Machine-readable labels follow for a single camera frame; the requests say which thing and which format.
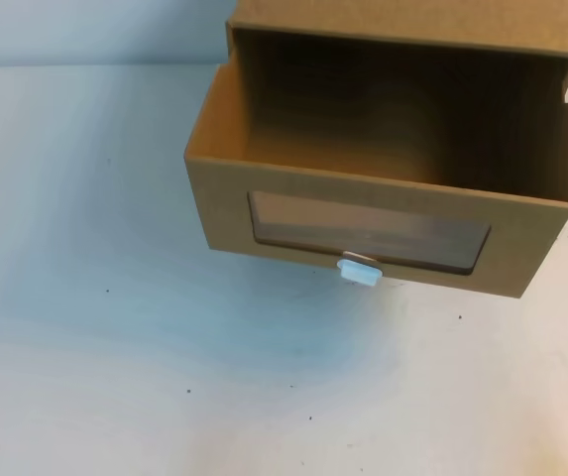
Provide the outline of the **brown shoebox drawer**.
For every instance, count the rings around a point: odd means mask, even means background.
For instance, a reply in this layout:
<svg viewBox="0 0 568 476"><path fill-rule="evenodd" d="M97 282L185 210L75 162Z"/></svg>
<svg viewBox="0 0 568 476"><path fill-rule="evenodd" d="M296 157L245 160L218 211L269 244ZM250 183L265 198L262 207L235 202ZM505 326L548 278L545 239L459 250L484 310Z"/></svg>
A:
<svg viewBox="0 0 568 476"><path fill-rule="evenodd" d="M212 249L524 293L568 220L568 58L231 43L184 152Z"/></svg>

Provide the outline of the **white drawer handle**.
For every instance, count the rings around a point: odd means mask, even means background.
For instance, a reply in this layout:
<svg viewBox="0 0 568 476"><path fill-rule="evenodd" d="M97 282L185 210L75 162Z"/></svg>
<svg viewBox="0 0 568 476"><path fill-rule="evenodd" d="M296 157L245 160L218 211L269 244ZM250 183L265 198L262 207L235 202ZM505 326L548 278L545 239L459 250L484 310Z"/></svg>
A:
<svg viewBox="0 0 568 476"><path fill-rule="evenodd" d="M342 279L366 287L374 287L384 276L377 260L352 252L344 252L337 267Z"/></svg>

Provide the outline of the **brown upper shoebox shell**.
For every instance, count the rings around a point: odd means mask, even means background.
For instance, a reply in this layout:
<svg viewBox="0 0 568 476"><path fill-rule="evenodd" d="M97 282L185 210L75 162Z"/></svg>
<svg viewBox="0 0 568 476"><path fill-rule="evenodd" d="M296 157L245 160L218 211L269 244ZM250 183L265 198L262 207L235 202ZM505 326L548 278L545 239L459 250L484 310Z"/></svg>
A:
<svg viewBox="0 0 568 476"><path fill-rule="evenodd" d="M229 51L242 29L558 58L568 88L568 1L238 1L226 21Z"/></svg>

